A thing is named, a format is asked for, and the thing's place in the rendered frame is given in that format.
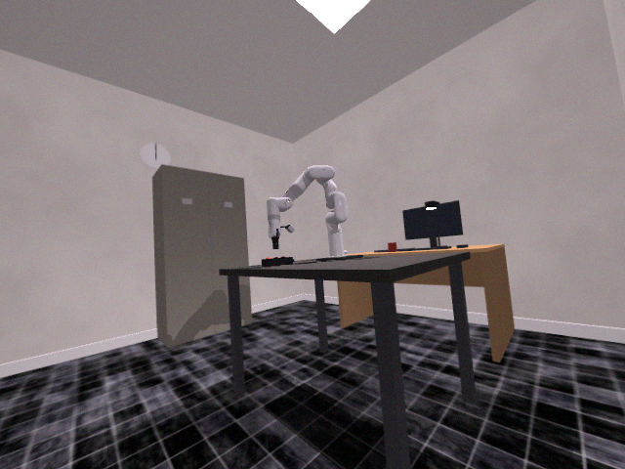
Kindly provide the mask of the black power strip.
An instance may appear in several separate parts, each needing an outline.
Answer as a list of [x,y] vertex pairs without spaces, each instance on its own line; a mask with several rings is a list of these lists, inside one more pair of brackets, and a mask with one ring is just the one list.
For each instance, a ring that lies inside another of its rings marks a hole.
[[293,257],[274,257],[274,258],[267,258],[267,259],[262,259],[262,266],[267,267],[267,266],[276,266],[276,265],[286,265],[286,264],[293,264],[294,259]]

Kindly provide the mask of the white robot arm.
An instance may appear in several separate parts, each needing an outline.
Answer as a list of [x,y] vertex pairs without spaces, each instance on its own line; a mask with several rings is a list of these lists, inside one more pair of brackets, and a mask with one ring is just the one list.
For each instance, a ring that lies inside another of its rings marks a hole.
[[317,180],[325,191],[325,202],[330,211],[325,216],[328,231],[329,253],[328,258],[346,257],[343,248],[342,229],[340,223],[347,220],[347,201],[341,192],[337,192],[335,183],[331,180],[335,171],[331,166],[311,166],[306,169],[282,198],[268,198],[267,212],[268,220],[279,219],[279,212],[290,209],[293,201],[299,197],[313,180]]

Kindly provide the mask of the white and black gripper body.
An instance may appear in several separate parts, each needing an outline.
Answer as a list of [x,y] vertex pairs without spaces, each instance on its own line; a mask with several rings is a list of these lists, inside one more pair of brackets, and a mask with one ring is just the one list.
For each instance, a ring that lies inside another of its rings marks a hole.
[[268,220],[269,222],[269,237],[276,236],[276,229],[278,229],[279,236],[281,236],[279,219]]

